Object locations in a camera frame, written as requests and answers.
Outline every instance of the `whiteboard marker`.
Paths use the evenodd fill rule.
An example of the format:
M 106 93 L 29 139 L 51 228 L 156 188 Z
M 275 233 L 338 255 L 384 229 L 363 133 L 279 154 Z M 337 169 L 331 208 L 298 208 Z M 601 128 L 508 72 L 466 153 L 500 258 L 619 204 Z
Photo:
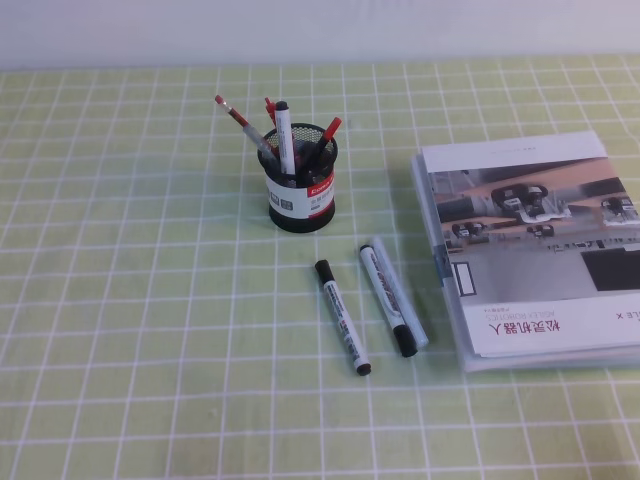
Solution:
M 413 310 L 413 306 L 411 305 L 411 302 L 409 302 L 409 298 L 404 292 L 404 288 L 402 288 L 402 284 L 393 269 L 393 265 L 391 264 L 391 260 L 389 260 L 389 255 L 387 255 L 387 251 L 384 248 L 382 240 L 380 237 L 375 237 L 372 244 L 373 250 L 376 252 L 376 256 L 380 264 L 380 269 L 387 278 L 393 295 L 396 297 L 396 300 L 398 300 L 398 306 L 402 312 L 402 317 L 404 318 L 407 326 L 411 329 L 413 338 L 416 341 L 416 347 L 422 348 L 426 346 L 427 343 L 429 343 L 427 334 L 424 332 L 422 325 L 420 325 L 420 320 L 418 320 L 418 316 L 416 315 L 415 310 Z
M 384 273 L 382 273 L 376 253 L 370 245 L 363 245 L 360 248 L 360 258 L 362 259 L 362 263 L 364 263 L 364 267 L 369 274 L 369 278 L 373 284 L 373 289 L 378 295 L 378 300 L 380 300 L 380 303 L 382 304 L 382 309 L 384 310 L 389 326 L 393 331 L 393 335 L 396 337 L 400 353 L 405 358 L 413 357 L 418 353 L 416 341 L 413 338 L 411 329 L 406 323 L 404 323 L 404 318 L 402 317 L 402 312 L 398 306 L 398 301 L 391 291 L 387 278 L 384 276 Z
M 344 306 L 344 300 L 342 299 L 342 295 L 340 295 L 340 290 L 338 290 L 338 284 L 333 278 L 329 262 L 326 260 L 320 260 L 317 262 L 316 271 L 320 276 L 320 281 L 322 282 L 324 291 L 327 294 L 329 303 L 331 303 L 333 313 L 336 315 L 338 320 L 340 332 L 342 333 L 344 343 L 346 343 L 347 349 L 351 354 L 353 366 L 356 368 L 356 372 L 363 377 L 365 375 L 369 375 L 371 373 L 371 364 L 369 363 L 367 353 L 364 351 L 362 343 L 360 343 L 360 338 L 358 338 L 358 333 L 353 326 L 353 321 Z
M 278 149 L 280 150 L 280 171 L 287 175 L 295 175 L 296 162 L 291 137 L 291 115 L 287 102 L 276 103 L 276 130 L 278 132 Z

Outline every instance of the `pen holder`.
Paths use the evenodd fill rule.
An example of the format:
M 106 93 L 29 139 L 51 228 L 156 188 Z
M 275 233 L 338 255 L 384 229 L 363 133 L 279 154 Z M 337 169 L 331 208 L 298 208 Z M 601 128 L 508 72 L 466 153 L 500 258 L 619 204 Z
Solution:
M 307 123 L 293 123 L 291 131 L 294 149 L 300 158 L 305 158 L 324 133 L 324 129 Z M 279 147 L 275 129 L 264 139 Z M 304 172 L 287 175 L 280 171 L 279 165 L 270 165 L 258 151 L 258 160 L 267 174 L 269 217 L 273 223 L 287 232 L 309 233 L 331 221 L 336 211 L 333 165 L 337 157 L 338 144 L 331 139 L 313 165 Z

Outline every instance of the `black marker cap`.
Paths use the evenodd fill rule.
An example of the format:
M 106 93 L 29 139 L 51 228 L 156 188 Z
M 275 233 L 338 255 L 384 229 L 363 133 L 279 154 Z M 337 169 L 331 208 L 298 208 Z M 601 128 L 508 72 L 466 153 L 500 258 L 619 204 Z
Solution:
M 411 334 L 411 329 L 406 325 L 398 325 L 393 329 L 393 335 L 396 337 L 400 353 L 404 358 L 413 357 L 418 353 L 416 341 Z
M 318 272 L 318 276 L 320 277 L 320 281 L 323 285 L 327 282 L 333 282 L 335 280 L 333 278 L 333 273 L 331 272 L 329 262 L 327 262 L 326 260 L 318 260 L 318 262 L 316 262 L 316 272 Z
M 358 372 L 358 375 L 360 375 L 361 377 L 366 377 L 371 373 L 371 364 L 363 363 L 358 368 L 356 368 L 356 372 Z

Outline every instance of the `green grid tablecloth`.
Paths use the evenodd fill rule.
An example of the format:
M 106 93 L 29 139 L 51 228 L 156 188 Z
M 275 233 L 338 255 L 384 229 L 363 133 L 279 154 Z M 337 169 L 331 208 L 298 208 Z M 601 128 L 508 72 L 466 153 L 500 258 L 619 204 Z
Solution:
M 593 128 L 640 198 L 640 56 L 0 74 L 0 478 L 640 478 L 640 371 L 463 375 L 409 159 Z M 337 134 L 337 213 L 266 215 L 264 96 Z M 428 350 L 396 352 L 383 237 Z M 355 376 L 313 263 L 371 356 Z

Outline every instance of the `white wall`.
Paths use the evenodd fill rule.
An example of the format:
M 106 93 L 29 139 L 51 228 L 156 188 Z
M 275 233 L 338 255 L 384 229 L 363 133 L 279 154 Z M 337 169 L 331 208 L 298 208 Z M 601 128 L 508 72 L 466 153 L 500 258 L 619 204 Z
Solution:
M 0 0 L 0 68 L 640 51 L 633 0 Z

